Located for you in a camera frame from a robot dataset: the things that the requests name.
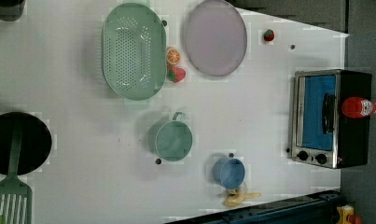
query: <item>white tabletop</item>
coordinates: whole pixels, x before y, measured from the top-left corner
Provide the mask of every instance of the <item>white tabletop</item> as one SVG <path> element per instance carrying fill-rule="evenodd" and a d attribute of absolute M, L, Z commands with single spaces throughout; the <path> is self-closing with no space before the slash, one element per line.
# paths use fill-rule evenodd
<path fill-rule="evenodd" d="M 340 171 L 293 162 L 285 149 L 295 71 L 343 68 L 345 35 L 239 9 L 245 59 L 229 76 L 208 77 L 181 44 L 182 21 L 200 2 L 144 1 L 168 21 L 168 45 L 187 71 L 145 110 L 127 108 L 101 72 L 102 25 L 123 1 L 30 0 L 19 21 L 0 21 L 0 113 L 35 113 L 53 134 L 46 164 L 21 176 L 34 190 L 35 223 L 162 223 L 227 210 L 210 170 L 230 152 L 262 193 L 240 207 L 340 187 Z M 268 28 L 276 37 L 265 45 Z M 175 111 L 187 114 L 191 153 L 156 165 L 147 131 Z"/>

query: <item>small object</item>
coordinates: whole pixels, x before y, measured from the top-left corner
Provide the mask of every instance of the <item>small object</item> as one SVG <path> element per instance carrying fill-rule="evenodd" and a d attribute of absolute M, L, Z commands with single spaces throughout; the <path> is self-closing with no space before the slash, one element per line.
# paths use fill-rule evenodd
<path fill-rule="evenodd" d="M 362 218 L 354 215 L 354 208 L 350 205 L 337 207 L 340 219 L 337 224 L 362 224 Z"/>
<path fill-rule="evenodd" d="M 273 30 L 269 29 L 266 31 L 266 33 L 264 33 L 264 40 L 266 41 L 273 41 L 273 39 L 275 38 L 275 33 Z"/>
<path fill-rule="evenodd" d="M 245 182 L 243 182 L 241 187 L 237 189 L 229 189 L 228 192 L 230 195 L 225 201 L 225 205 L 227 207 L 238 206 L 246 199 L 256 198 L 261 195 L 261 193 L 258 192 L 248 192 L 248 187 L 246 186 Z"/>
<path fill-rule="evenodd" d="M 183 68 L 180 68 L 180 67 L 174 66 L 173 68 L 168 70 L 168 78 L 173 83 L 181 81 L 182 79 L 185 78 L 186 75 L 187 75 L 187 72 Z"/>
<path fill-rule="evenodd" d="M 170 68 L 181 61 L 181 54 L 173 47 L 167 48 L 167 64 Z"/>
<path fill-rule="evenodd" d="M 341 111 L 350 119 L 361 119 L 376 114 L 376 103 L 361 97 L 349 97 L 342 103 Z"/>

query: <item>orange fruit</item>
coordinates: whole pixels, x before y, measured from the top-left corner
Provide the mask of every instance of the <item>orange fruit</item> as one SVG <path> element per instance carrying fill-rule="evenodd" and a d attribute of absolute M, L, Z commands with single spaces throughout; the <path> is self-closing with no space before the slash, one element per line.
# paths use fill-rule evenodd
<path fill-rule="evenodd" d="M 168 47 L 167 48 L 167 63 L 171 66 L 174 66 L 181 61 L 181 55 L 179 54 L 178 50 Z"/>

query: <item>purple plate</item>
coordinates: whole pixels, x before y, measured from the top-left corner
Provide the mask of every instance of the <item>purple plate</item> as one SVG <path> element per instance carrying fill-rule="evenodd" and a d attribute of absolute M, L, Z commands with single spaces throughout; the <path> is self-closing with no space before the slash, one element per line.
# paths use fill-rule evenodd
<path fill-rule="evenodd" d="M 228 75 L 244 59 L 243 18 L 223 0 L 207 0 L 196 6 L 188 18 L 184 38 L 190 61 L 206 75 Z"/>

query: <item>blue cup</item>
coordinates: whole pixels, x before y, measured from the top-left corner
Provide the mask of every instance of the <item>blue cup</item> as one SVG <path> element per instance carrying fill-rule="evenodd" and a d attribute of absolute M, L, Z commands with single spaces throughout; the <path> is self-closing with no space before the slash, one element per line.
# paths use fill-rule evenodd
<path fill-rule="evenodd" d="M 237 189 L 245 178 L 245 168 L 241 161 L 222 158 L 214 166 L 214 179 L 225 189 Z"/>

